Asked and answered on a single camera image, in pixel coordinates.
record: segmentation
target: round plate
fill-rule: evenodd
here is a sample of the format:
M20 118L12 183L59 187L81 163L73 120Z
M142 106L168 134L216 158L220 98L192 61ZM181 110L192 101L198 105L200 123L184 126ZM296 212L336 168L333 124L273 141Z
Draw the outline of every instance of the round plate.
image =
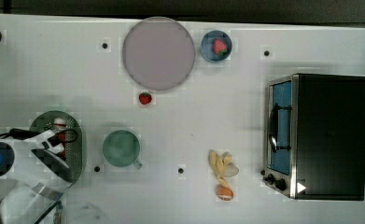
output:
M183 82L194 59L189 32L168 18L141 21L124 40L123 62L127 72L135 82L151 90L165 91Z

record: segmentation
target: white table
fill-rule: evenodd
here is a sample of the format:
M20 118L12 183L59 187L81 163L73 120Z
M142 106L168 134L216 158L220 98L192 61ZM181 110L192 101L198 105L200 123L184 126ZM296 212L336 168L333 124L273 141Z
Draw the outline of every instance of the white table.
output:
M137 22L0 15L0 133L61 109L87 134L87 165L64 196L67 208L91 202L105 213L101 220L122 224L365 223L365 201L293 202L265 187L259 174L266 83L295 72L365 75L365 29L181 22L197 49L193 71L182 86L155 92L155 104L142 107L143 89L120 57ZM213 29L232 38L225 63L210 64L199 51ZM104 41L110 48L101 49ZM139 171L103 158L106 135L120 128L140 136ZM240 168L229 203L214 192L209 149L230 151ZM186 167L182 176L179 165Z

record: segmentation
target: oven knob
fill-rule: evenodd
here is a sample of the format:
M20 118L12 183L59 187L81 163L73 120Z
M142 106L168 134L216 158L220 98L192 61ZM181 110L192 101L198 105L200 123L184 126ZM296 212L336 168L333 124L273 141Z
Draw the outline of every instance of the oven knob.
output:
M287 183L285 182L285 180L283 178L279 179L279 180L275 180L275 187L282 190L285 190L287 188Z
M274 183L274 176L272 174L267 175L267 177L263 177L263 179L270 185Z

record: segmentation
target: green mug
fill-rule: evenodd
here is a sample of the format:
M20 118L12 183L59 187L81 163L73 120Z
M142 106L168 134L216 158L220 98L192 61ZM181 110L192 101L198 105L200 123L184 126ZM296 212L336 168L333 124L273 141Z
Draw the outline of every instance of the green mug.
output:
M117 167L133 164L136 169L141 169L142 163L138 160L140 150L138 138L126 130L114 131L103 144L105 159Z

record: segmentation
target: oven window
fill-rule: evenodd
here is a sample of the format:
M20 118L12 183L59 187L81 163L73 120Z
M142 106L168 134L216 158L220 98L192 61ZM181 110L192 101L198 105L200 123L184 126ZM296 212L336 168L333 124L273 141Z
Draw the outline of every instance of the oven window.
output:
M292 108L292 83L283 82L273 85L273 103L270 105L276 119L275 142L269 147L270 168L289 175L290 169L290 114Z

